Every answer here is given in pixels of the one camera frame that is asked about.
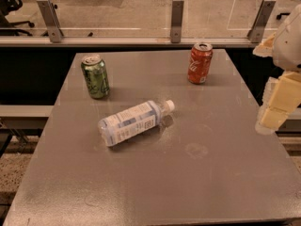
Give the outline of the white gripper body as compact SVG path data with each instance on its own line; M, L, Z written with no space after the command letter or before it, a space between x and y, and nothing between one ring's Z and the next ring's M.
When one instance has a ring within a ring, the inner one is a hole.
M297 5L279 26L272 58L284 71L301 72L301 5Z

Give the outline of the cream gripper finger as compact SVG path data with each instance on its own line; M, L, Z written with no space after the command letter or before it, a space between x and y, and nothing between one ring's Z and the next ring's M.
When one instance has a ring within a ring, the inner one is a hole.
M257 57L271 57L275 36L276 34L273 33L266 40L263 40L254 48L253 54Z
M265 84L255 130L271 135L301 104L301 74L284 72L279 78L270 77Z

